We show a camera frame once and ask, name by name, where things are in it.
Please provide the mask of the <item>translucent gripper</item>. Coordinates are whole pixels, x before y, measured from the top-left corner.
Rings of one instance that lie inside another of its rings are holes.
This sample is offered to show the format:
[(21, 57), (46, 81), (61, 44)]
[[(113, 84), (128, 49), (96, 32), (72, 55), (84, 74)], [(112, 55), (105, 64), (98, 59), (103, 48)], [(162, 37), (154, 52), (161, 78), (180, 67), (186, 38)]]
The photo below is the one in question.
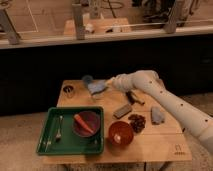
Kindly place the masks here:
[(120, 75), (117, 75), (115, 77), (108, 79), (105, 82), (105, 85), (107, 87), (114, 87), (115, 89), (122, 91), (122, 92), (127, 92), (129, 90), (128, 84), (126, 83), (125, 74), (120, 74)]

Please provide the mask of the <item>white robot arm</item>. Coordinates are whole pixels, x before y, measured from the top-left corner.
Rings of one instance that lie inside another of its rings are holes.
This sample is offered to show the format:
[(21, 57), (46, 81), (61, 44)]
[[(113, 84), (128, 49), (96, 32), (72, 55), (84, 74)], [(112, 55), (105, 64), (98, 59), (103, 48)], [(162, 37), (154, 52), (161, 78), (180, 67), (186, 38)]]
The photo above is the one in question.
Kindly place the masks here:
[(106, 85), (121, 92), (137, 89), (150, 95), (213, 154), (213, 118), (166, 90), (158, 79), (153, 70), (139, 70), (114, 76)]

